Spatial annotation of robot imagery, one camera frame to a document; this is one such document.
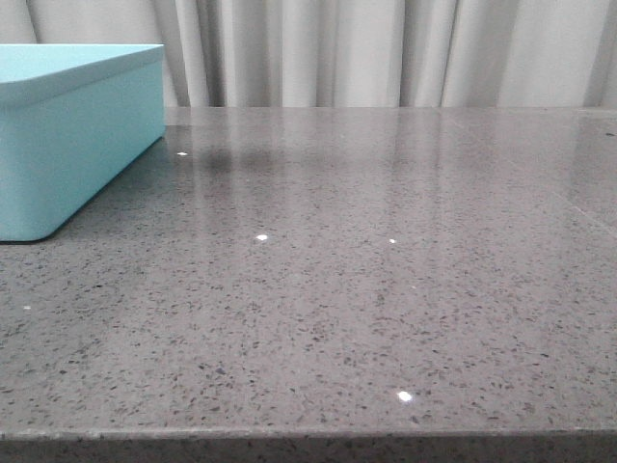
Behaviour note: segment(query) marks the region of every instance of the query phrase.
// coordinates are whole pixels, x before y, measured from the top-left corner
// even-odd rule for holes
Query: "speckled stone surface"
[[[616,112],[168,124],[0,245],[0,457],[617,461]]]

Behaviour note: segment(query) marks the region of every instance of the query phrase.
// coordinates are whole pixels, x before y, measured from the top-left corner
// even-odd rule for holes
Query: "countertop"
[[[167,118],[0,245],[5,440],[615,436],[617,112]]]

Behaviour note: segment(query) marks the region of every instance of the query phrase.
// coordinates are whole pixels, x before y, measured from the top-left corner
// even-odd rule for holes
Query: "gray quartz countertop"
[[[617,430],[617,112],[169,110],[0,245],[0,432]]]

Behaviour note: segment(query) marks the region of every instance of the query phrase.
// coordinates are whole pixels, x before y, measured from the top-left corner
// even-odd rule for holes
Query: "curtain fold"
[[[2,0],[0,42],[165,43],[168,106],[617,108],[617,0]]]

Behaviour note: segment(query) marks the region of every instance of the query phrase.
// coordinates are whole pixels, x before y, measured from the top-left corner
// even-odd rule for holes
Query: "plastic box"
[[[161,137],[163,45],[0,45],[0,241],[57,230]]]

